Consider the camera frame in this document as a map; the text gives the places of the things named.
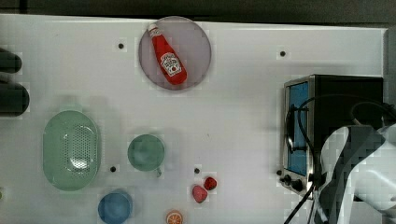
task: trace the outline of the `ketchup label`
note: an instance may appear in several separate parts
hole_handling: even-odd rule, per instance
[[[161,56],[161,66],[165,69],[169,77],[181,72],[180,62],[175,54],[167,52]]]
[[[160,31],[158,31],[158,29],[152,29],[149,31],[149,37],[154,37],[156,35],[161,35]]]

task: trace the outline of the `ketchup bottle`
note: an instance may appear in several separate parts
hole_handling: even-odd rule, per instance
[[[187,79],[187,71],[155,23],[148,27],[148,33],[163,75],[173,85],[183,83]]]

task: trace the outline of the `blue bowl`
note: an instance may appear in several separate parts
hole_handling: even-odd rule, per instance
[[[99,217],[107,224],[121,224],[132,213],[131,196],[122,190],[107,194],[98,206]]]

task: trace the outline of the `table surface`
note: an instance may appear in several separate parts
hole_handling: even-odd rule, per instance
[[[0,118],[1,223],[102,223],[97,204],[113,189],[134,198],[127,223],[164,223],[172,208],[187,224],[283,223],[301,199],[276,177],[283,84],[311,74],[384,73],[384,29],[198,22],[212,45],[208,74],[196,87],[169,91],[138,62],[150,22],[0,15],[0,47],[23,61],[12,79],[31,95],[21,117]],[[80,105],[101,134],[100,170],[75,192],[57,190],[42,171],[43,130],[66,105]],[[161,178],[128,161],[129,143],[143,133],[165,144]],[[219,185],[198,204],[191,186],[208,175]],[[293,223],[306,222],[309,204]],[[352,216],[380,218],[360,203]]]

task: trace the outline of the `strawberry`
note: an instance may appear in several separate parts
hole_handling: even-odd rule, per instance
[[[194,197],[196,202],[202,203],[207,197],[207,192],[206,192],[205,189],[203,189],[200,186],[196,185],[192,189],[192,196]]]
[[[212,177],[208,177],[204,183],[204,187],[207,190],[215,189],[217,185],[218,185],[218,182]]]

